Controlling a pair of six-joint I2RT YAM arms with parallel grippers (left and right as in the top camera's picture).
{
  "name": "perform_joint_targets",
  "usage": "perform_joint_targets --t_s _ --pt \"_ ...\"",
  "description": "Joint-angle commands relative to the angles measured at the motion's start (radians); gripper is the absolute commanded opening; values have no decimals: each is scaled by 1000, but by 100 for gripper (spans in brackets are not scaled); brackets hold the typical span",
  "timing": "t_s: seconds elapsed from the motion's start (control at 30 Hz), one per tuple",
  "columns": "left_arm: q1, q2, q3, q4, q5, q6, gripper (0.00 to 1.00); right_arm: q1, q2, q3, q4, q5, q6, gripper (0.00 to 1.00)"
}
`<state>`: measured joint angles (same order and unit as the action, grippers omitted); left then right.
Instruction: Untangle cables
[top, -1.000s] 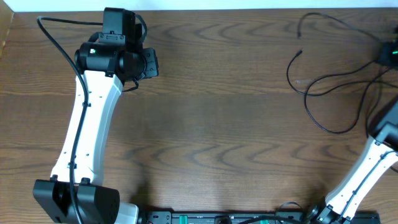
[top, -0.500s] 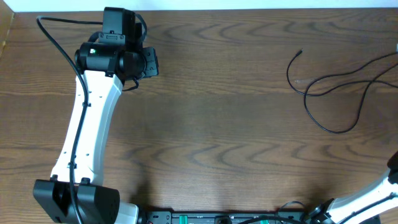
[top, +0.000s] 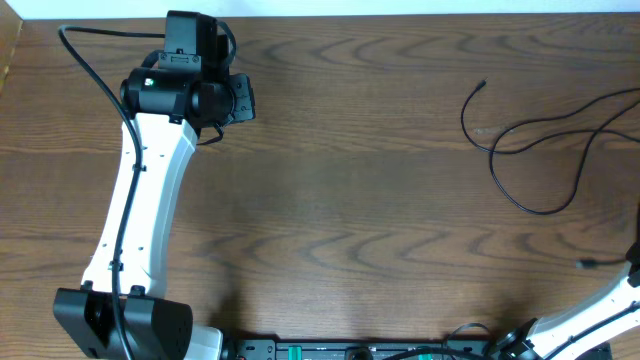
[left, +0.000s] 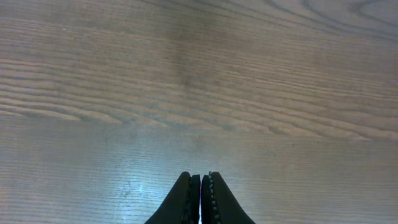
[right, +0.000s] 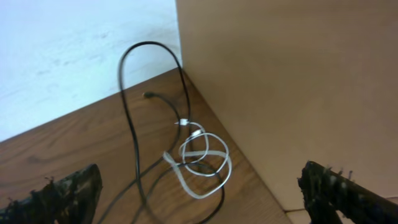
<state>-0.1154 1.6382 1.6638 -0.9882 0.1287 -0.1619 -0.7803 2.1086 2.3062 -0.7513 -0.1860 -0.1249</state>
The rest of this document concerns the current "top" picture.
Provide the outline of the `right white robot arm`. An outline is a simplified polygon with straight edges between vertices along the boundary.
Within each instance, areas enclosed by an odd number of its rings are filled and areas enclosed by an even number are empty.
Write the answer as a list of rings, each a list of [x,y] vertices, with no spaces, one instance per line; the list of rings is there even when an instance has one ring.
[[[492,359],[576,359],[639,325],[639,244],[625,255],[621,272],[583,302],[532,319],[489,350]]]

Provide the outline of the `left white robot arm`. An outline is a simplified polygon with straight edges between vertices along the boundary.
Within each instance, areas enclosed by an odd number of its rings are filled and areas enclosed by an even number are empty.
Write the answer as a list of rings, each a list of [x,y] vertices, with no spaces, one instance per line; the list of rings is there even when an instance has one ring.
[[[203,129],[217,134],[255,117],[250,80],[230,67],[229,26],[171,11],[164,46],[109,99],[122,119],[118,174],[99,244],[80,286],[61,288],[59,325],[93,359],[226,359],[220,330],[166,298],[167,252],[181,182]]]

